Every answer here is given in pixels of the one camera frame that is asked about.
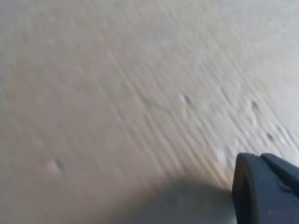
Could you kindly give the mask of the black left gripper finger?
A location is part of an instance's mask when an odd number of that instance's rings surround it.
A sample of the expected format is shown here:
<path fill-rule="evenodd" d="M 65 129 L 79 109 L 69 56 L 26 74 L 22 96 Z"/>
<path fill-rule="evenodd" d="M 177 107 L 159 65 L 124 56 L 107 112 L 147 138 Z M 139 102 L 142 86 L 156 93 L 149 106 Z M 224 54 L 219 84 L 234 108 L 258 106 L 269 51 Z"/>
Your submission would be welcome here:
<path fill-rule="evenodd" d="M 299 168 L 269 153 L 239 153 L 232 199 L 239 224 L 297 224 Z"/>

